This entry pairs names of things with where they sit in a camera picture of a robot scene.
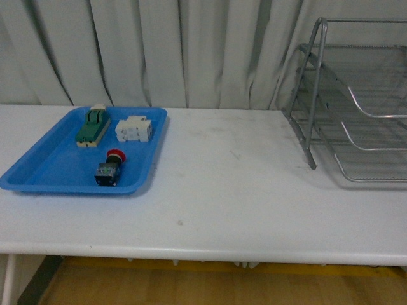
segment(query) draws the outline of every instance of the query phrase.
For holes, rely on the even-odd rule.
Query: document tray rack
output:
[[[330,22],[407,20],[318,19],[283,113],[312,169],[310,146],[322,142],[348,180],[407,182],[407,48],[326,45]]]

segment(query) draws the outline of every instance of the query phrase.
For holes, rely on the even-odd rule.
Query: white table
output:
[[[0,175],[72,107],[0,105]],[[0,253],[407,266],[407,186],[305,163],[278,111],[168,109],[130,196],[0,189]]]

